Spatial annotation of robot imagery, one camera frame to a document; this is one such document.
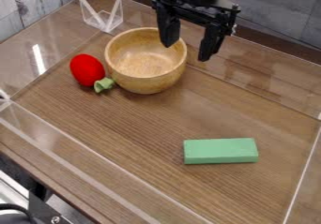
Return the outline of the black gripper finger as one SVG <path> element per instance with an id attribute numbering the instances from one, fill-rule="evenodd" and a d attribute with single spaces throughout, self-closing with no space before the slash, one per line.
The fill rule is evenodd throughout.
<path id="1" fill-rule="evenodd" d="M 224 39 L 224 27 L 218 23 L 206 26 L 204 36 L 200 41 L 198 60 L 206 62 L 218 53 Z"/>
<path id="2" fill-rule="evenodd" d="M 179 39 L 180 21 L 170 11 L 156 9 L 156 22 L 162 44 L 168 48 Z"/>

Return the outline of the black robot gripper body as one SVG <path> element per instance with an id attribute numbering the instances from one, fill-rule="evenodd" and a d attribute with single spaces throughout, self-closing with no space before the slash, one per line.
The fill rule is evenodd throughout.
<path id="1" fill-rule="evenodd" d="M 226 28 L 226 36 L 234 34 L 241 7 L 231 0 L 152 0 L 155 12 L 160 7 L 166 8 L 179 20 L 184 19 L 198 25 L 216 22 Z"/>

